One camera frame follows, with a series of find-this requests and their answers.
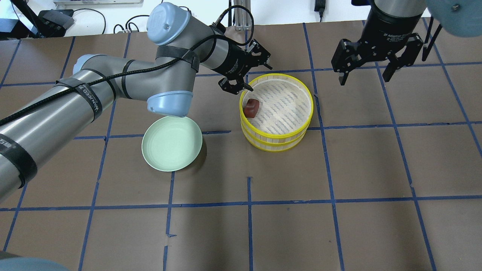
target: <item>laptop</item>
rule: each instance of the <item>laptop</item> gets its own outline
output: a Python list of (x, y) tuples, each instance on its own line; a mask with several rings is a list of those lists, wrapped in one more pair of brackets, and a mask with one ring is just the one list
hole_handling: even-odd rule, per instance
[(82, 4), (125, 4), (142, 3), (144, 0), (54, 0), (56, 5), (82, 5)]

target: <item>white background surface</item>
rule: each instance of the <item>white background surface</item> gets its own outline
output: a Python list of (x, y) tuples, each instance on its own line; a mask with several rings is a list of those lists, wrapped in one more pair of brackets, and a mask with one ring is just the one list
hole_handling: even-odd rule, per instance
[[(187, 6), (194, 17), (205, 24), (212, 24), (228, 7), (228, 0), (165, 0), (178, 6)], [(53, 0), (30, 0), (29, 7), (38, 14), (41, 10), (92, 8), (104, 14), (107, 19), (106, 33), (113, 33), (116, 24), (124, 26), (126, 21), (140, 14), (150, 14), (161, 0), (144, 0), (141, 4), (81, 4), (56, 7)], [(252, 0), (251, 12), (256, 25), (296, 24), (319, 22), (320, 16), (314, 12), (315, 0)], [(351, 0), (327, 0), (323, 16), (324, 22), (351, 21), (366, 19), (369, 6), (356, 7)], [(0, 0), (0, 17), (16, 18), (9, 0)], [(227, 15), (223, 20), (228, 25)], [(75, 24), (66, 36), (95, 35), (102, 33), (104, 21), (100, 14), (93, 11), (78, 11), (74, 14)], [(134, 19), (141, 31), (146, 30), (147, 17)]]

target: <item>red object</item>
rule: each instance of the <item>red object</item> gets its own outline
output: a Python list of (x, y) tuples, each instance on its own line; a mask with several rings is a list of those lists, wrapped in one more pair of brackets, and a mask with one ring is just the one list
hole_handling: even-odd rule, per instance
[(243, 113), (246, 118), (254, 118), (259, 109), (259, 101), (256, 99), (248, 99), (246, 106), (243, 108)]

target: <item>grid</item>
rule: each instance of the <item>grid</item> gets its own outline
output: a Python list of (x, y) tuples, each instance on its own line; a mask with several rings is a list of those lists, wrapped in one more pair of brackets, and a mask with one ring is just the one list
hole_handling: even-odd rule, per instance
[[(425, 26), (427, 27), (427, 23), (425, 19), (423, 19), (423, 22)], [(98, 177), (97, 177), (97, 183), (95, 185), (95, 189), (93, 192), (93, 197), (92, 197), (92, 203), (90, 206), (46, 206), (46, 207), (22, 207), (22, 200), (24, 197), (24, 194), (28, 188), (28, 185), (25, 185), (25, 187), (22, 190), (19, 202), (17, 204), (16, 208), (0, 208), (0, 212), (14, 212), (14, 217), (10, 226), (10, 230), (6, 239), (6, 242), (4, 244), (3, 250), (7, 250), (9, 240), (11, 237), (11, 234), (13, 232), (13, 229), (15, 227), (15, 221), (18, 216), (18, 213), (21, 211), (42, 211), (42, 210), (89, 210), (89, 218), (87, 222), (87, 227), (85, 230), (85, 236), (84, 236), (84, 241), (83, 241), (83, 246), (82, 246), (82, 253), (80, 256), (80, 262), (79, 262), (79, 268), (78, 270), (82, 270), (82, 265), (83, 265), (83, 259), (85, 255), (85, 248), (88, 242), (88, 237), (89, 237), (89, 231), (90, 231), (90, 226), (91, 226), (91, 221), (92, 221), (92, 216), (95, 210), (106, 210), (106, 209), (144, 209), (144, 208), (166, 208), (167, 209), (167, 223), (166, 223), (166, 235), (168, 237), (172, 237), (173, 235), (170, 233), (170, 226), (171, 226), (171, 213), (173, 208), (196, 208), (196, 207), (215, 207), (215, 206), (237, 206), (237, 205), (245, 205), (248, 208), (248, 230), (249, 230), (249, 269), (252, 271), (254, 270), (254, 263), (253, 263), (253, 218), (252, 218), (252, 206), (254, 205), (271, 205), (271, 204), (330, 204), (332, 206), (332, 211), (333, 211), (333, 219), (334, 219), (334, 229), (335, 229), (335, 236), (336, 236), (336, 244), (337, 244), (337, 250), (338, 250), (338, 257), (339, 257), (339, 263), (340, 263), (340, 268), (341, 270), (345, 270), (345, 264), (343, 260), (343, 240), (340, 237), (340, 231), (339, 231), (339, 226), (338, 226), (338, 218), (337, 218), (337, 212), (336, 212), (336, 204), (337, 203), (367, 203), (367, 202), (401, 202), (401, 201), (408, 201), (408, 202), (413, 202), (415, 205), (415, 209), (417, 212), (420, 228), (422, 230), (425, 246), (427, 249), (427, 254), (430, 260), (431, 268), (432, 270), (436, 270), (436, 263), (433, 259), (432, 251), (430, 248), (430, 240), (427, 237), (427, 233), (425, 230), (425, 225), (424, 225), (424, 220), (420, 211), (419, 207), (419, 201), (434, 201), (434, 200), (464, 200), (464, 199), (482, 199), (482, 195), (458, 195), (458, 196), (426, 196), (426, 197), (419, 197), (417, 196), (415, 192), (415, 188), (412, 186), (412, 178), (410, 174), (410, 169), (407, 163), (407, 159), (405, 157), (405, 152), (404, 148), (402, 145), (402, 141), (400, 139), (400, 134), (398, 131), (399, 127), (416, 127), (416, 126), (443, 126), (443, 125), (467, 125), (471, 135), (474, 140), (475, 147), (477, 148), (480, 156), (482, 157), (482, 149), (481, 145), (475, 135), (473, 125), (475, 124), (482, 124), (482, 121), (474, 121), (470, 120), (468, 118), (468, 115), (466, 111), (464, 110), (464, 107), (462, 105), (462, 102), (460, 101), (460, 98), (457, 94), (457, 91), (454, 87), (454, 84), (452, 83), (452, 80), (447, 72), (446, 66), (457, 66), (457, 65), (480, 65), (482, 62), (464, 62), (464, 63), (444, 63), (442, 60), (442, 57), (437, 49), (437, 46), (434, 46), (434, 51), (440, 61), (438, 64), (419, 64), (419, 65), (413, 65), (411, 67), (405, 67), (405, 68), (417, 68), (417, 67), (442, 67), (445, 76), (450, 84), (450, 87), (453, 91), (453, 94), (457, 100), (457, 103), (460, 107), (460, 110), (465, 118), (465, 122), (453, 122), (453, 123), (445, 123), (445, 122), (438, 122), (438, 123), (397, 123), (390, 105), (390, 100), (387, 95), (387, 90), (385, 89), (385, 85), (381, 76), (381, 68), (385, 68), (386, 66), (381, 66), (378, 63), (375, 63), (375, 66), (373, 67), (361, 67), (361, 69), (375, 69), (377, 71), (381, 87), (384, 93), (384, 97), (387, 103), (387, 107), (389, 110), (390, 118), (391, 118), (391, 124), (379, 124), (379, 125), (350, 125), (350, 126), (324, 126), (323, 125), (323, 119), (321, 117), (320, 113), (320, 102), (318, 99), (318, 89), (317, 89), (317, 84), (316, 84), (316, 78), (315, 78), (315, 72), (317, 71), (333, 71), (332, 68), (314, 68), (313, 65), (313, 59), (312, 59), (312, 53), (311, 53), (311, 48), (310, 48), (310, 41), (308, 38), (308, 32), (306, 25), (303, 23), (303, 30), (305, 34), (305, 39), (306, 39), (306, 46), (308, 48), (308, 55), (309, 55), (309, 62), (310, 62), (310, 69), (296, 69), (296, 70), (277, 70), (277, 71), (252, 71), (249, 72), (248, 75), (256, 75), (256, 74), (266, 74), (266, 73), (289, 73), (289, 72), (311, 72), (312, 80), (313, 80), (313, 86), (314, 86), (314, 94), (315, 94), (315, 102), (316, 102), (316, 108), (317, 108), (317, 114), (318, 114), (318, 120), (319, 120), (319, 127), (310, 127), (309, 130), (318, 130), (321, 132), (321, 143), (323, 147), (323, 155), (324, 155), (324, 160), (325, 160), (325, 166), (326, 166), (326, 172), (328, 176), (328, 184), (329, 184), (329, 191), (330, 191), (330, 199), (320, 199), (320, 200), (309, 200), (309, 201), (252, 201), (251, 197), (251, 177), (247, 177), (247, 201), (240, 201), (240, 202), (219, 202), (219, 203), (173, 203), (173, 192), (174, 192), (174, 182), (175, 182), (175, 172), (172, 172), (171, 174), (171, 183), (170, 183), (170, 191), (169, 191), (169, 203), (168, 204), (145, 204), (145, 205), (96, 205), (96, 198), (97, 198), (97, 192), (99, 188), (99, 179), (101, 178), (102, 175), (102, 170), (104, 166), (104, 160), (106, 157), (106, 152), (107, 152), (107, 145), (109, 142), (110, 138), (125, 138), (125, 137), (142, 137), (143, 134), (132, 134), (132, 135), (111, 135), (111, 127), (112, 127), (112, 121), (115, 113), (115, 108), (116, 108), (116, 103), (112, 105), (111, 112), (110, 112), (110, 119), (109, 119), (109, 124), (107, 128), (107, 133), (105, 135), (95, 135), (95, 136), (78, 136), (75, 138), (75, 140), (89, 140), (89, 139), (103, 139), (105, 141), (104, 145), (104, 150), (101, 158), (101, 162), (99, 165), (99, 171), (98, 171)], [(125, 46), (125, 51), (124, 51), (124, 57), (127, 56), (127, 50), (129, 48), (129, 42), (130, 42), (130, 37), (131, 35), (129, 34), (127, 37), (127, 42)], [(18, 48), (20, 46), (21, 41), (18, 42), (16, 49), (14, 51), (14, 54), (12, 56), (12, 59), (10, 60), (10, 63), (8, 65), (8, 68), (2, 78), (2, 81), (0, 83), (0, 89), (2, 86), (26, 86), (26, 85), (42, 85), (42, 84), (54, 84), (54, 82), (32, 82), (32, 83), (15, 83), (15, 84), (4, 84), (5, 78), (7, 77), (7, 74), (9, 72), (9, 69), (13, 63), (13, 60), (15, 58), (15, 55), (18, 51)], [(72, 48), (75, 43), (75, 37), (72, 38), (72, 42), (70, 45), (70, 49), (68, 51), (64, 67), (62, 69), (61, 77), (63, 77), (65, 69), (67, 67), (67, 63), (70, 58), (70, 54), (72, 51)], [(218, 74), (198, 74), (197, 77), (209, 77), (209, 76), (218, 76)], [(391, 197), (391, 198), (358, 198), (358, 199), (340, 199), (336, 198), (334, 188), (333, 188), (333, 182), (332, 182), (332, 177), (331, 177), (331, 171), (330, 171), (330, 159), (329, 159), (329, 152), (327, 150), (327, 144), (326, 144), (326, 138), (325, 138), (325, 131), (330, 130), (330, 129), (349, 129), (349, 128), (354, 128), (354, 129), (366, 129), (366, 128), (393, 128), (393, 131), (396, 135), (396, 139), (398, 142), (398, 146), (400, 149), (400, 153), (402, 156), (403, 160), (403, 165), (405, 168), (405, 172), (408, 178), (409, 186), (411, 189), (411, 197)], [(229, 134), (231, 131), (226, 130), (226, 131), (204, 131), (204, 135), (210, 135), (210, 134)], [(167, 265), (167, 255), (168, 255), (168, 246), (164, 247), (163, 251), (163, 269), (166, 270), (166, 265)]]

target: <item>yellow rim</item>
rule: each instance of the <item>yellow rim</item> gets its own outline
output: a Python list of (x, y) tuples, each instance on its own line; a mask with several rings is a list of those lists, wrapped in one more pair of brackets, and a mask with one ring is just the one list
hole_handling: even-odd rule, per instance
[(298, 140), (300, 137), (304, 136), (305, 133), (306, 133), (306, 131), (304, 131), (300, 136), (298, 136), (297, 138), (295, 138), (295, 139), (293, 139), (293, 140), (290, 140), (290, 141), (288, 141), (288, 142), (283, 142), (283, 143), (269, 143), (269, 142), (266, 142), (266, 141), (264, 141), (264, 140), (261, 140), (261, 139), (255, 137), (253, 134), (251, 134), (251, 133), (246, 129), (246, 127), (244, 126), (244, 123), (243, 123), (243, 122), (241, 122), (241, 128), (243, 129), (244, 132), (246, 132), (246, 133), (249, 135), (250, 138), (256, 140), (256, 142), (259, 142), (259, 143), (261, 143), (261, 144), (263, 144), (263, 145), (272, 146), (272, 147), (282, 147), (282, 146), (289, 145), (289, 144), (295, 142), (296, 140)]
[(313, 97), (311, 97), (311, 93), (309, 92), (308, 88), (306, 87), (305, 84), (303, 84), (303, 82), (301, 82), (300, 80), (298, 80), (297, 78), (293, 77), (293, 76), (290, 76), (290, 75), (286, 75), (286, 74), (282, 74), (282, 73), (269, 73), (269, 74), (265, 74), (265, 75), (261, 75), (261, 76), (258, 76), (256, 78), (254, 78), (253, 80), (251, 80), (251, 82), (249, 82), (249, 84), (251, 85), (253, 83), (253, 81), (255, 80), (258, 80), (258, 79), (261, 79), (263, 77), (267, 77), (267, 76), (273, 76), (273, 75), (278, 75), (278, 76), (282, 76), (282, 77), (288, 77), (288, 78), (291, 78), (295, 81), (297, 81), (298, 83), (300, 83), (302, 86), (304, 86), (304, 89), (305, 91), (307, 92), (308, 94), (308, 97), (309, 97), (309, 101), (310, 101), (310, 105), (311, 105), (311, 113), (309, 114), (309, 117), (308, 117), (308, 120), (305, 122), (305, 124), (303, 126), (301, 126), (298, 130), (294, 131), (294, 132), (291, 132), (289, 134), (283, 134), (283, 135), (273, 135), (273, 134), (268, 134), (266, 132), (263, 132), (259, 129), (257, 129), (256, 127), (254, 127), (251, 123), (249, 123), (248, 119), (246, 118), (246, 116), (244, 115), (243, 113), (243, 110), (242, 110), (242, 100), (244, 98), (244, 96), (246, 95), (246, 92), (248, 90), (245, 90), (243, 91), (243, 93), (241, 94), (241, 97), (240, 97), (240, 116), (241, 116), (241, 120), (246, 124), (248, 125), (249, 128), (251, 128), (251, 130), (255, 131), (256, 133), (264, 136), (264, 137), (269, 137), (269, 138), (276, 138), (276, 139), (279, 139), (279, 138), (286, 138), (286, 137), (291, 137), (291, 136), (294, 136), (296, 134), (298, 134), (299, 132), (301, 132), (303, 129), (305, 129), (308, 125), (309, 125), (309, 122), (311, 121), (311, 117), (313, 117), (313, 111), (314, 111), (314, 105), (313, 105)]
[(246, 140), (248, 140), (249, 143), (251, 143), (251, 145), (253, 147), (255, 147), (256, 149), (260, 149), (262, 151), (267, 151), (267, 152), (283, 152), (283, 151), (287, 151), (287, 150), (290, 150), (294, 147), (296, 147), (296, 145), (298, 145), (298, 143), (294, 144), (293, 146), (289, 147), (289, 148), (286, 148), (286, 149), (281, 149), (281, 150), (270, 150), (270, 149), (263, 149), (262, 147), (259, 147), (259, 146), (256, 146), (256, 144), (254, 144), (247, 136), (246, 134), (244, 134), (244, 137), (246, 138)]

